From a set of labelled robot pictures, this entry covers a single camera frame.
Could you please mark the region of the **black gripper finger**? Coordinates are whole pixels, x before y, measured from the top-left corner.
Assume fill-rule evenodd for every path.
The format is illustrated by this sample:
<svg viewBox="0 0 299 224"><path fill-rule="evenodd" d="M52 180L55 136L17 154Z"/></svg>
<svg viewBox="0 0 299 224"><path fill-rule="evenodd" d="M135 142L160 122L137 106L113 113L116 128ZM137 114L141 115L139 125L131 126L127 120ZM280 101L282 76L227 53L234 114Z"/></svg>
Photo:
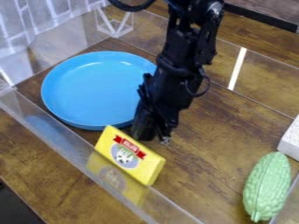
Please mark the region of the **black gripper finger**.
<svg viewBox="0 0 299 224"><path fill-rule="evenodd" d="M137 103L131 136L137 141L152 141L156 136L155 111L144 101Z"/></svg>

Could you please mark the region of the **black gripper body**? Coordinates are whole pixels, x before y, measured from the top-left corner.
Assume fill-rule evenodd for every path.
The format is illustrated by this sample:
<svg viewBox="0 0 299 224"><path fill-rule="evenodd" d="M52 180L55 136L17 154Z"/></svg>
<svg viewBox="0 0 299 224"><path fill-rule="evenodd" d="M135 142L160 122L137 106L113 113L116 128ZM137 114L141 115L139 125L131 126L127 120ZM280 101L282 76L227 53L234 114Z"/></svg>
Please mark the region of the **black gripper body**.
<svg viewBox="0 0 299 224"><path fill-rule="evenodd" d="M179 124L179 114L191 106L192 99L204 94L198 92L204 70L202 66L173 66L161 56L156 60L153 74L144 74L139 86L139 101L144 101L155 111L156 135L168 142L171 132Z"/></svg>

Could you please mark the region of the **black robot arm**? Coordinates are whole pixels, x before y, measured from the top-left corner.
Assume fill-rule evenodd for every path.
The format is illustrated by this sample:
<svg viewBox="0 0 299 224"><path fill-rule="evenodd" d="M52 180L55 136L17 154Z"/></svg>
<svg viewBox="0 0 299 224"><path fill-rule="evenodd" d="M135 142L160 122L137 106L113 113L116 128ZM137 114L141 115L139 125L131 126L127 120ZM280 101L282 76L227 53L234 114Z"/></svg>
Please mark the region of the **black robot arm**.
<svg viewBox="0 0 299 224"><path fill-rule="evenodd" d="M223 0L168 0L169 21L153 73L144 75L131 136L139 141L171 139L179 113L208 90L203 67L216 55L216 35L224 16Z"/></svg>

